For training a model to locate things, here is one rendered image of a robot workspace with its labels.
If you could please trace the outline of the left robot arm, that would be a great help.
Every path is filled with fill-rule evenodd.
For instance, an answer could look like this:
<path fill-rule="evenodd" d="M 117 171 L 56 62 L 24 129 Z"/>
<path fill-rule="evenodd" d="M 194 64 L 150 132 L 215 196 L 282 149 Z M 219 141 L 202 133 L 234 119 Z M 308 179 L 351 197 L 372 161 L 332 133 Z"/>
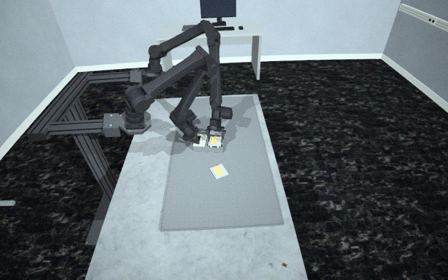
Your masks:
<path fill-rule="evenodd" d="M 209 55 L 216 60 L 218 66 L 215 75 L 210 78 L 211 90 L 209 97 L 210 106 L 211 109 L 213 109 L 212 118 L 215 118 L 213 120 L 210 119 L 209 126 L 211 130 L 216 130 L 217 127 L 221 127 L 222 120 L 219 118 L 232 119 L 233 111 L 232 108 L 221 106 L 222 93 L 220 88 L 220 33 L 210 21 L 201 20 L 200 23 L 198 23 L 196 26 L 182 32 L 172 39 L 169 39 L 161 43 L 160 45 L 151 45 L 148 49 L 149 63 L 147 65 L 146 73 L 160 74 L 160 69 L 162 69 L 160 60 L 156 59 L 161 59 L 162 57 L 167 56 L 167 52 L 188 42 L 191 39 L 194 39 L 201 34 L 206 35 Z"/>

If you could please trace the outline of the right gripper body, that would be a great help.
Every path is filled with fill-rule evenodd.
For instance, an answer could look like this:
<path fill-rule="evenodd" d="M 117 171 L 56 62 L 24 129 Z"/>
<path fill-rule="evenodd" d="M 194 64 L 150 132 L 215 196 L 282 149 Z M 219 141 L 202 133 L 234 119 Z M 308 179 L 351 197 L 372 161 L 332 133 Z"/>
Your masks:
<path fill-rule="evenodd" d="M 187 127 L 184 130 L 181 130 L 184 135 L 182 137 L 182 139 L 184 141 L 188 141 L 191 140 L 195 137 L 196 133 L 199 132 L 198 127 L 195 127 L 194 131 L 189 127 L 189 125 L 187 125 Z"/>

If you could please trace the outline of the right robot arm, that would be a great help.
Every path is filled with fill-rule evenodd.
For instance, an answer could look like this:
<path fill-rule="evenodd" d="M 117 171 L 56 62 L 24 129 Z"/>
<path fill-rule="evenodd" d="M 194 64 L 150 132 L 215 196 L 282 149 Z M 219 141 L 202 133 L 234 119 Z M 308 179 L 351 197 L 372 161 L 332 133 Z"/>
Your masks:
<path fill-rule="evenodd" d="M 126 130 L 144 129 L 144 116 L 142 112 L 149 109 L 150 105 L 155 102 L 158 96 L 167 87 L 196 69 L 196 72 L 186 89 L 179 104 L 170 114 L 170 119 L 176 127 L 184 130 L 187 125 L 194 131 L 197 116 L 190 108 L 195 97 L 200 91 L 202 85 L 208 77 L 213 77 L 218 69 L 216 61 L 198 45 L 196 50 L 187 58 L 168 71 L 154 79 L 153 81 L 143 85 L 130 86 L 125 91 L 125 128 Z M 206 66 L 207 65 L 207 66 Z M 145 91 L 146 90 L 146 91 Z M 145 95 L 143 92 L 146 92 Z M 132 106 L 132 107 L 130 107 Z"/>

